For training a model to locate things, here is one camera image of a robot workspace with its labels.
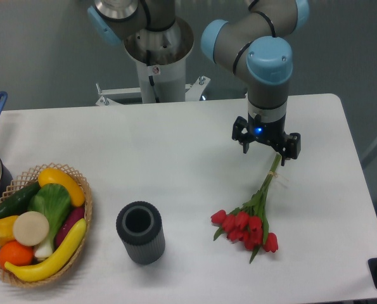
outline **tulip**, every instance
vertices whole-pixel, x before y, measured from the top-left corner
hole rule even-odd
[[[250,233],[247,230],[242,231],[242,235],[238,237],[239,241],[246,242],[250,238]]]
[[[239,230],[233,229],[231,232],[227,234],[227,238],[230,239],[232,242],[235,242],[239,237],[238,232]]]
[[[233,214],[229,214],[225,220],[223,221],[222,223],[222,229],[226,232],[226,233],[229,233],[231,232],[233,229],[234,229],[234,215]]]
[[[217,213],[211,216],[211,222],[214,224],[221,224],[226,219],[226,211],[219,210]]]
[[[260,217],[249,218],[249,228],[252,232],[256,232],[262,228],[262,219]]]
[[[236,216],[236,220],[235,220],[235,225],[237,228],[239,228],[240,230],[243,230],[246,226],[247,226],[247,223],[249,223],[249,214],[247,214],[246,212],[244,211],[240,211],[238,213],[238,215]]]
[[[265,252],[276,252],[278,250],[277,236],[274,233],[269,233],[267,240],[263,245],[263,249],[265,250]]]
[[[255,246],[256,246],[256,244],[253,243],[251,239],[248,239],[247,241],[245,241],[245,248],[248,251],[253,251],[253,249],[254,249]]]
[[[255,232],[252,231],[250,233],[250,239],[256,245],[261,245],[263,243],[263,230],[259,229],[259,230],[255,231]]]

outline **black cylindrical container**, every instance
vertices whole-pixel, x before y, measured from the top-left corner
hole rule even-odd
[[[117,232],[136,263],[147,265],[163,255],[162,217],[152,204],[135,201],[125,206],[118,214]]]

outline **bok choy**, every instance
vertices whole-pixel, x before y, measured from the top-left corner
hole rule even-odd
[[[59,184],[47,184],[39,190],[29,203],[28,211],[43,214],[49,222],[48,236],[34,248],[38,260],[45,260],[54,251],[54,237],[70,213],[70,195]]]

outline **wicker basket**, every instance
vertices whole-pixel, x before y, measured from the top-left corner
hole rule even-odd
[[[33,182],[37,182],[37,177],[39,173],[45,168],[60,169],[64,171],[65,173],[67,173],[69,176],[71,176],[80,185],[86,197],[84,217],[87,222],[87,231],[80,246],[77,248],[77,251],[71,257],[71,259],[67,262],[67,264],[61,270],[59,270],[56,274],[52,275],[51,277],[48,277],[45,280],[37,281],[37,282],[23,282],[22,280],[19,280],[15,275],[13,275],[11,272],[4,271],[0,267],[0,280],[2,280],[3,282],[9,283],[13,286],[18,286],[21,288],[33,288],[37,286],[42,286],[47,283],[53,282],[57,280],[59,277],[61,277],[73,265],[77,257],[80,255],[80,252],[84,247],[87,234],[89,232],[89,226],[91,224],[91,217],[93,214],[93,200],[92,200],[92,195],[91,195],[91,189],[89,187],[89,184],[86,178],[83,177],[79,171],[77,171],[76,169],[68,165],[50,163],[49,165],[36,166],[34,168],[30,168],[29,171],[27,172],[22,172],[22,175],[19,175],[16,178],[16,180],[13,180],[11,182],[11,185],[6,188],[6,191],[3,193],[2,198],[0,198],[0,202],[4,201],[8,196],[13,194],[15,191],[23,188],[24,186],[31,184]]]

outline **white sticker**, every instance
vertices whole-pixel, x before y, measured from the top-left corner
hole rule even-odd
[[[160,75],[160,66],[159,65],[151,65],[148,66],[148,74],[149,76],[156,76]]]

